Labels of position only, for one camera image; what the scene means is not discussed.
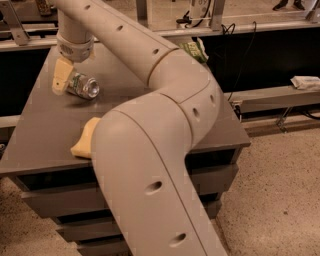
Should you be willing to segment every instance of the screw hole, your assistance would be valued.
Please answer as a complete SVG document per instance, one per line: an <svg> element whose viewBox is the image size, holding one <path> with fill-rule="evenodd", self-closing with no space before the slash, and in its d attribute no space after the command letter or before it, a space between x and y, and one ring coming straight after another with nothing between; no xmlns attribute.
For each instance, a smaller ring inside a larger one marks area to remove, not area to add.
<svg viewBox="0 0 320 256"><path fill-rule="evenodd" d="M186 239L186 237L187 237L187 235L185 233L182 233L182 234L176 236L175 238L173 238L170 241L170 247L179 246Z"/></svg>
<svg viewBox="0 0 320 256"><path fill-rule="evenodd" d="M210 100L211 100L212 104L213 104L213 105L215 105L214 97L213 97L213 95L212 95L212 94L210 95Z"/></svg>
<svg viewBox="0 0 320 256"><path fill-rule="evenodd" d="M155 49L152 53L156 55L159 52L159 49Z"/></svg>
<svg viewBox="0 0 320 256"><path fill-rule="evenodd" d="M197 121L200 121L200 114L196 108L192 109L193 115L196 117Z"/></svg>
<svg viewBox="0 0 320 256"><path fill-rule="evenodd" d="M162 187L162 182L161 181L157 181L155 183L152 183L151 185L149 185L146 188L146 194L147 195L153 195L154 193L158 192L160 190L160 188Z"/></svg>

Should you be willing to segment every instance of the aluminum can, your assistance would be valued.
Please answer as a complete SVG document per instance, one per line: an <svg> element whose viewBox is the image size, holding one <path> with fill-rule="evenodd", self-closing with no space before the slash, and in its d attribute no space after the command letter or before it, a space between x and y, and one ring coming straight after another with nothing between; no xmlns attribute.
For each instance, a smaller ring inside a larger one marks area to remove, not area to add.
<svg viewBox="0 0 320 256"><path fill-rule="evenodd" d="M92 100L98 96L100 87L95 78L76 73L70 81L67 91L83 99Z"/></svg>

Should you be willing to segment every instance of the gray table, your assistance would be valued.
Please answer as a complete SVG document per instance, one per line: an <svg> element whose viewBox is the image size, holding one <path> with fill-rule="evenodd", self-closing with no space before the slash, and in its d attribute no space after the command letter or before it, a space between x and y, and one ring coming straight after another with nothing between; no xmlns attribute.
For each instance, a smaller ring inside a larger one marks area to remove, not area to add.
<svg viewBox="0 0 320 256"><path fill-rule="evenodd" d="M40 217L53 219L64 239L77 242L79 252L90 256L129 250L100 192L91 161L72 156L70 148L89 119L102 117L116 105L149 92L101 44L95 45L95 52L94 60L76 66L101 85L98 98L86 101L52 93L59 53L55 47L51 49L0 161L0 177L9 176ZM224 101L214 127L186 158L209 217L218 213L220 196L229 189L238 171L238 156L249 144L246 132Z"/></svg>

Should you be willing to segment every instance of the table top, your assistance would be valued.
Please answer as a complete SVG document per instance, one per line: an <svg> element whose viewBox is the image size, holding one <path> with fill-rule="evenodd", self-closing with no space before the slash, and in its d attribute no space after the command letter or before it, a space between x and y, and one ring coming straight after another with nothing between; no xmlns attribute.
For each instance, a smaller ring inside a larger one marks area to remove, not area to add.
<svg viewBox="0 0 320 256"><path fill-rule="evenodd" d="M50 50L0 161L0 177L91 166L91 160L74 157L70 152L86 122L150 91L102 44L95 44L95 55L94 59L76 64L79 72L95 77L100 84L99 96L87 101L52 92L55 60L60 54L56 47ZM249 144L246 132L225 100L214 127L193 152Z"/></svg>

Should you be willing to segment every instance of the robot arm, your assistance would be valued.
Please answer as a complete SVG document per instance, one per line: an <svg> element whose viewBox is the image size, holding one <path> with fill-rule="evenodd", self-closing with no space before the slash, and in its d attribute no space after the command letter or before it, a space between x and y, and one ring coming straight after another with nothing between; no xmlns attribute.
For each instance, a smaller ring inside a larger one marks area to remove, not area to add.
<svg viewBox="0 0 320 256"><path fill-rule="evenodd" d="M106 113L91 141L101 191L132 253L226 255L184 165L220 108L211 73L102 1L56 5L58 47L70 60L69 73L73 61L89 56L93 34L154 89Z"/></svg>

